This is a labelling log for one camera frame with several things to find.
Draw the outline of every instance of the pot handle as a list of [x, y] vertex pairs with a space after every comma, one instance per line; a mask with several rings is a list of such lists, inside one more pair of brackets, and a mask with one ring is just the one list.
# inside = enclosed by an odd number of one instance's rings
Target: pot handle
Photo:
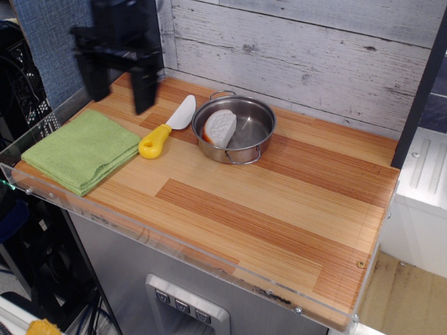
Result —
[[246, 164], [252, 164], [252, 163], [259, 161], [259, 158], [261, 158], [261, 148], [259, 147], [259, 145], [256, 146], [256, 151], [258, 152], [258, 157], [256, 157], [255, 159], [253, 159], [252, 161], [249, 161], [249, 162], [235, 162], [228, 154], [228, 150], [225, 150], [225, 156], [227, 156], [227, 158], [230, 160], [231, 164], [246, 165]]
[[210, 95], [210, 100], [212, 100], [212, 97], [213, 97], [213, 96], [215, 96], [216, 94], [219, 94], [219, 93], [233, 93], [234, 95], [236, 95], [235, 92], [230, 91], [230, 90], [228, 90], [228, 89], [224, 89], [224, 90], [222, 90], [222, 91], [214, 92], [212, 95]]

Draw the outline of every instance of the folded cloth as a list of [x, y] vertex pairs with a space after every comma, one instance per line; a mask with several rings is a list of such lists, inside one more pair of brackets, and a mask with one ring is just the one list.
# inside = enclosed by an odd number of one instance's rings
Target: folded cloth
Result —
[[83, 196], [138, 152], [140, 138], [94, 110], [26, 150], [22, 160]]

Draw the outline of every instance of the screw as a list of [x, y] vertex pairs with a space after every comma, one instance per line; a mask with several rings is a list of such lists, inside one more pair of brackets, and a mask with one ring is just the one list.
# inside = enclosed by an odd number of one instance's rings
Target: screw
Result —
[[362, 260], [359, 260], [359, 261], [357, 262], [357, 267], [358, 267], [359, 269], [364, 269], [364, 268], [366, 267], [366, 263], [363, 262]]

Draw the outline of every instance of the gray appliance front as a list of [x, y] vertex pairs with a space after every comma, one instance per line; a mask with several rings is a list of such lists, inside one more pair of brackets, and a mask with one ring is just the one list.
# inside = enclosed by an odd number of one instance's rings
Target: gray appliance front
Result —
[[[182, 319], [178, 325], [183, 327], [180, 325], [185, 325], [185, 321], [188, 325], [197, 324], [193, 320], [195, 316], [197, 319], [203, 318], [200, 314], [196, 315], [195, 309], [184, 316], [174, 308], [174, 304], [163, 306], [162, 301], [151, 301], [157, 296], [147, 290], [148, 275], [228, 312], [231, 335], [327, 334], [326, 327], [248, 290], [86, 218], [72, 213], [70, 216], [123, 335], [190, 335], [186, 329], [180, 332], [178, 328], [166, 334], [166, 327], [160, 325], [160, 320]], [[216, 334], [212, 325], [202, 325], [204, 330], [201, 334]]]

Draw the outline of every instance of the wooden cutting board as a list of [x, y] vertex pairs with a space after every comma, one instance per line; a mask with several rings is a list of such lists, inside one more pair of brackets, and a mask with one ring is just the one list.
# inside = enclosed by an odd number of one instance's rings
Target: wooden cutting board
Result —
[[[129, 76], [112, 91], [85, 109], [140, 137], [166, 122], [187, 95], [195, 95], [200, 107], [214, 92], [167, 78], [157, 104], [136, 116]], [[218, 268], [274, 302], [302, 307], [342, 329], [349, 321], [343, 313], [355, 313], [397, 181], [399, 170], [390, 167], [397, 143], [272, 108], [277, 129], [259, 162], [215, 162], [188, 127], [171, 133], [158, 158], [136, 156], [84, 197], [90, 203], [78, 206], [101, 218], [113, 215], [95, 204], [122, 214], [110, 218], [117, 229], [145, 235], [189, 262]], [[17, 169], [54, 184], [24, 162]]]

